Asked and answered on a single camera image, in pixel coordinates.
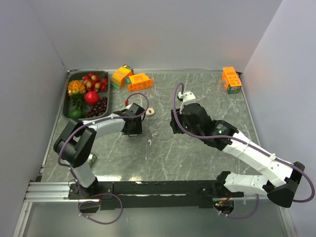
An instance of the marble tabletop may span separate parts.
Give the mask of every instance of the marble tabletop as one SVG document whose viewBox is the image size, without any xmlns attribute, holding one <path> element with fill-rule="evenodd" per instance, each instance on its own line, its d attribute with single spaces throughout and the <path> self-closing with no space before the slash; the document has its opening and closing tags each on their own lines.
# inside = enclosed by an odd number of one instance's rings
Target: marble tabletop
<svg viewBox="0 0 316 237">
<path fill-rule="evenodd" d="M 122 136 L 113 133 L 95 140 L 92 152 L 98 157 L 92 167 L 99 181 L 156 181 L 156 180 L 211 180 L 223 170 L 239 174 L 257 174 L 249 165 L 206 146 L 198 139 L 184 134 L 173 134 L 171 119 L 172 94 L 178 82 L 191 90 L 198 103 L 205 107 L 212 119 L 223 119 L 237 127 L 257 143 L 255 130 L 242 92 L 227 94 L 221 81 L 221 72 L 150 72 L 155 86 L 141 90 L 147 95 L 150 107 L 156 114 L 142 123 L 143 134 Z M 110 92 L 110 111 L 124 108 L 129 95 L 127 88 Z M 132 97 L 145 107 L 140 95 Z M 59 115 L 52 143 L 47 155 L 43 182 L 67 182 L 72 179 L 68 169 L 57 164 L 57 154 L 52 147 L 67 120 Z"/>
</svg>

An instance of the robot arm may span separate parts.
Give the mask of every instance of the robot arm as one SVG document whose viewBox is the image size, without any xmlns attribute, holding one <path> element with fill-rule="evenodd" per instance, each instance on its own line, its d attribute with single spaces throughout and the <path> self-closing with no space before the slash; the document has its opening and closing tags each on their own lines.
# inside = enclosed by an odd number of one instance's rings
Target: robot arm
<svg viewBox="0 0 316 237">
<path fill-rule="evenodd" d="M 203 143 L 215 147 L 220 151 L 231 154 L 256 169 L 262 175 L 240 175 L 223 171 L 220 178 L 224 186 L 232 193 L 244 192 L 266 195 L 272 202 L 283 207 L 290 207 L 302 175 L 291 167 L 275 160 L 275 155 L 265 151 L 253 143 L 241 131 L 223 120 L 212 120 L 205 109 L 196 103 L 196 97 L 190 91 L 178 94 L 182 105 L 176 110 L 181 125 L 190 133 L 199 136 L 228 135 L 246 141 L 243 144 L 233 139 L 203 139 Z M 173 133 L 184 133 L 177 125 L 173 110 L 171 122 Z M 265 154 L 251 147 L 249 144 L 264 151 Z M 300 170 L 304 166 L 294 163 Z"/>
<path fill-rule="evenodd" d="M 138 117 L 130 119 L 130 117 L 140 115 L 143 112 L 144 109 L 142 107 L 133 103 L 132 105 L 129 105 L 127 109 L 114 112 L 105 118 L 86 121 L 71 119 L 68 122 L 65 129 L 54 144 L 54 151 L 58 154 L 60 153 L 61 148 L 69 138 L 70 134 L 72 134 L 83 124 L 92 124 L 82 129 L 75 135 L 78 139 L 72 139 L 66 145 L 61 159 L 63 164 L 70 166 L 70 172 L 75 174 L 75 177 L 78 179 L 82 190 L 87 195 L 90 196 L 97 192 L 96 186 L 98 180 L 92 173 L 87 161 L 94 140 L 114 132 L 122 132 L 123 135 L 141 134 L 141 118 Z"/>
</svg>

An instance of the orange box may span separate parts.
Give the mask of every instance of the orange box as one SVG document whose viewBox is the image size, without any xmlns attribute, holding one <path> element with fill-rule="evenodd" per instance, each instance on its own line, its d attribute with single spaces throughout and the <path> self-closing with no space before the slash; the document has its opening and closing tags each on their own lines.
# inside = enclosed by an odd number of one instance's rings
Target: orange box
<svg viewBox="0 0 316 237">
<path fill-rule="evenodd" d="M 120 67 L 113 75 L 111 79 L 111 87 L 119 90 L 124 86 L 124 80 L 126 77 L 134 74 L 133 69 L 128 65 Z"/>
<path fill-rule="evenodd" d="M 233 67 L 223 68 L 222 81 L 227 93 L 237 93 L 241 89 L 241 81 Z"/>
<path fill-rule="evenodd" d="M 129 76 L 125 79 L 129 92 L 145 89 L 154 85 L 154 79 L 150 79 L 145 73 Z"/>
</svg>

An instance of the black mounting bar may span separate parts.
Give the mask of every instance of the black mounting bar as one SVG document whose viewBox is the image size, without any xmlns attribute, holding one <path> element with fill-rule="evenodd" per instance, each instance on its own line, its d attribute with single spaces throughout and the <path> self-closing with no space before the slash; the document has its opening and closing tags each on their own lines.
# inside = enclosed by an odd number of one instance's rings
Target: black mounting bar
<svg viewBox="0 0 316 237">
<path fill-rule="evenodd" d="M 213 198 L 227 198 L 231 194 L 220 180 L 98 182 L 98 188 L 99 193 L 119 196 L 124 208 L 179 206 L 212 208 Z M 233 197 L 243 197 L 243 193 L 233 193 Z M 76 184 L 71 185 L 68 198 L 91 199 L 83 196 Z M 120 208 L 119 201 L 115 197 L 110 195 L 101 197 L 100 210 L 115 208 Z"/>
</svg>

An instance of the white backdrop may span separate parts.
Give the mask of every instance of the white backdrop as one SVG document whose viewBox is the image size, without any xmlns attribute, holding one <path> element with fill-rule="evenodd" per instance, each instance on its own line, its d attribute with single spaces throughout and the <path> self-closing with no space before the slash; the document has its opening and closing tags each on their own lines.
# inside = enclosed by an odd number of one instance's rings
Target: white backdrop
<svg viewBox="0 0 316 237">
<path fill-rule="evenodd" d="M 249 61 L 242 83 L 261 144 L 290 162 L 300 161 L 316 185 L 316 2 L 285 0 Z M 305 178 L 295 198 L 311 188 Z M 316 236 L 316 198 L 290 208 L 300 237 Z"/>
<path fill-rule="evenodd" d="M 26 1 L 0 1 L 0 31 L 0 236 L 10 237 L 40 171 L 66 70 Z"/>
<path fill-rule="evenodd" d="M 242 72 L 281 0 L 29 0 L 68 70 Z"/>
</svg>

